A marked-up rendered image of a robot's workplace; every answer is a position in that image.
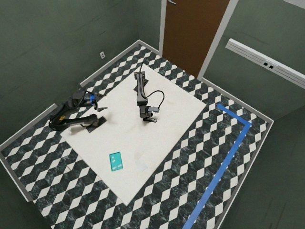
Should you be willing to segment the teal shallow rectangular tray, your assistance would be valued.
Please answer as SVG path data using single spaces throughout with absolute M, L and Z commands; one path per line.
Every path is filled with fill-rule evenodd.
M 112 157 L 114 157 L 114 158 L 112 158 Z M 110 158 L 111 171 L 116 171 L 117 169 L 119 170 L 121 168 L 123 169 L 123 165 L 121 164 L 122 160 L 121 160 L 120 152 L 109 154 L 109 158 Z M 112 162 L 113 160 L 115 160 L 115 161 Z M 122 166 L 118 167 L 119 165 L 122 165 Z M 116 167 L 116 168 L 113 170 L 114 167 Z

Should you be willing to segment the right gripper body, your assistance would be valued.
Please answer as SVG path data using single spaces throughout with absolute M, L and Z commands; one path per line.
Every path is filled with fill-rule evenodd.
M 85 102 L 87 102 L 85 105 L 86 105 L 86 107 L 93 107 L 94 110 L 97 110 L 97 108 L 98 108 L 98 103 L 96 103 L 97 100 L 92 101 L 93 99 L 94 99 L 94 95 L 91 95 L 90 99 L 85 100 Z

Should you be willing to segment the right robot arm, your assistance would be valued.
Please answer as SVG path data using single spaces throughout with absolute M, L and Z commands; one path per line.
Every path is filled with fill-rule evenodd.
M 83 95 L 82 93 L 76 93 L 71 96 L 72 99 L 68 100 L 66 104 L 68 107 L 74 108 L 80 102 Z M 89 116 L 81 118 L 65 119 L 67 115 L 73 113 L 74 111 L 78 111 L 78 108 L 70 110 L 68 107 L 65 105 L 65 107 L 51 120 L 50 127 L 57 130 L 64 130 L 65 128 L 73 125 L 90 124 L 86 127 L 86 129 L 89 133 L 91 133 L 107 121 L 104 116 L 98 119 L 96 114 L 90 114 Z

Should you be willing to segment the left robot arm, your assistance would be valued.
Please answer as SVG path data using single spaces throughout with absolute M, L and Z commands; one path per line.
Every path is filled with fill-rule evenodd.
M 136 77 L 135 77 L 136 76 Z M 139 106 L 140 111 L 140 118 L 146 118 L 147 113 L 147 104 L 148 104 L 148 98 L 143 98 L 141 95 L 141 92 L 143 96 L 145 96 L 143 87 L 148 83 L 149 80 L 145 78 L 145 71 L 140 72 L 134 72 L 134 78 L 137 80 L 137 86 L 133 89 L 137 92 L 137 106 Z M 146 96 L 145 96 L 146 97 Z

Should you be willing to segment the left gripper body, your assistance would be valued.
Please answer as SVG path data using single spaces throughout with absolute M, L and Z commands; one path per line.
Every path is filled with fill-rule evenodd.
M 147 109 L 146 109 L 146 113 L 147 113 L 147 117 L 149 117 L 151 115 L 151 111 L 158 111 L 158 108 L 157 107 L 151 107 L 151 106 L 147 106 Z

